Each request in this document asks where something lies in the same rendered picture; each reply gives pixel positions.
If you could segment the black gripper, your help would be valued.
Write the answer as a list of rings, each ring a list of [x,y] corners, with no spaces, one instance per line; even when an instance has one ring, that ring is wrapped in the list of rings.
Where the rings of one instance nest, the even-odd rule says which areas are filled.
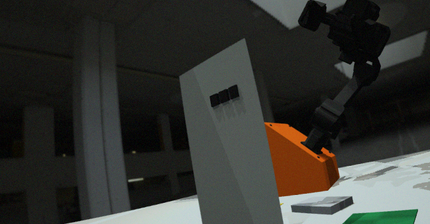
[[[330,26],[327,37],[333,40],[334,45],[350,52],[358,47],[359,52],[374,59],[381,55],[391,35],[389,27],[379,22],[364,21],[356,15],[332,15],[326,13],[326,3],[309,0],[298,23],[303,28],[316,31],[321,22]]]

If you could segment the grey panel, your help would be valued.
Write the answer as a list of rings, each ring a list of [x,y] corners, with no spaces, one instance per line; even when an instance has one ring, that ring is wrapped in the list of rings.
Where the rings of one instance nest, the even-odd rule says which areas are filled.
[[[246,40],[179,77],[202,224],[283,224]]]

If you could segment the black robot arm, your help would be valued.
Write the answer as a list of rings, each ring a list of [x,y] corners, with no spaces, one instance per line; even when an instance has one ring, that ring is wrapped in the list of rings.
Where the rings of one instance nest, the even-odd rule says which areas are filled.
[[[369,0],[346,0],[342,8],[342,10],[338,9],[336,11],[336,16],[338,16],[339,13],[349,17],[356,15],[364,21],[368,19],[377,21],[380,11],[380,7]],[[371,85],[380,73],[381,65],[378,57],[374,59],[363,54],[359,52],[358,47],[353,49],[352,52],[342,48],[340,48],[340,51],[339,60],[349,65],[355,62],[354,72],[352,74],[352,79],[345,85],[334,100],[329,98],[325,99],[324,103],[313,112],[313,116],[309,122],[309,125],[311,125],[313,129],[306,138],[306,141],[301,141],[300,143],[316,154],[323,153],[321,151],[322,147],[326,144],[329,137],[333,140],[337,138],[341,130],[345,108],[359,93],[360,89]],[[367,61],[372,62],[372,65],[367,64]],[[325,128],[332,134],[316,124]]]

